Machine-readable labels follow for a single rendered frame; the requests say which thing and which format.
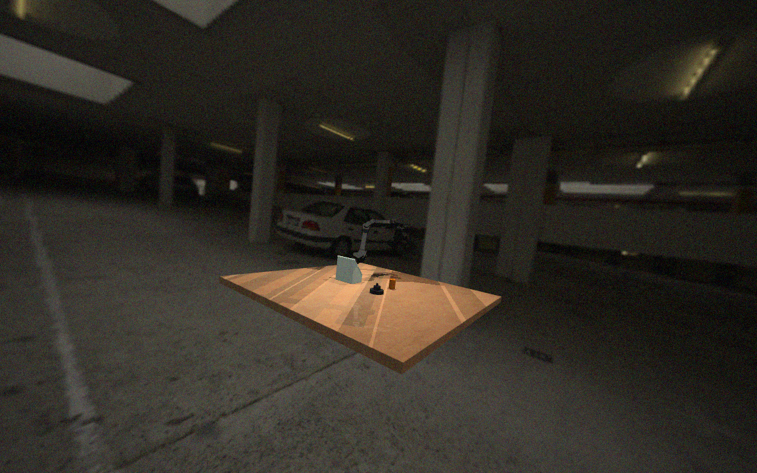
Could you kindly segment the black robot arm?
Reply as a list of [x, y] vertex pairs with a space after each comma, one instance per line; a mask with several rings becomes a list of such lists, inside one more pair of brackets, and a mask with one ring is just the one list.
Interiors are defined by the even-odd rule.
[[[372, 227], [390, 227], [396, 230], [397, 235], [402, 235], [402, 233], [409, 233], [410, 231], [412, 231], [411, 224], [404, 225], [403, 222], [399, 219], [371, 219], [367, 223], [364, 223], [361, 227], [360, 249], [358, 252], [354, 252], [354, 256], [352, 257], [352, 259], [356, 260], [357, 264], [361, 263], [366, 258], [367, 251], [365, 251], [365, 243], [367, 235], [369, 234], [369, 231]], [[408, 238], [403, 238], [402, 236], [398, 238], [397, 242], [399, 242], [401, 246], [406, 245], [408, 243]]]

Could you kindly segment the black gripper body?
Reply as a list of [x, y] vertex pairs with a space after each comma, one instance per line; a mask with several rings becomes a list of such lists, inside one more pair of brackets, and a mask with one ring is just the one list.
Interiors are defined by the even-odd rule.
[[400, 238], [402, 236], [403, 236], [403, 238], [407, 238], [407, 234], [405, 234], [405, 233], [402, 233], [402, 235], [397, 235], [396, 233], [394, 233], [394, 237], [393, 237], [394, 240], [387, 240], [387, 244], [390, 245], [390, 246], [395, 246], [398, 238]]

